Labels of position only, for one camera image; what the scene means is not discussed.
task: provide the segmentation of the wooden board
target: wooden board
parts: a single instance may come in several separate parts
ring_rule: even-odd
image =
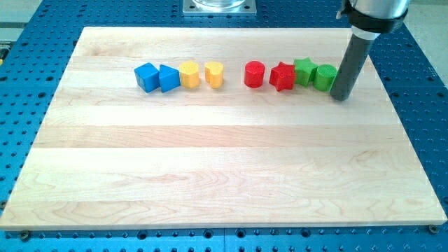
[[[349,29],[85,28],[1,217],[5,230],[441,224],[370,60],[350,100],[242,83],[250,60],[339,65]],[[134,68],[225,65],[145,94]]]

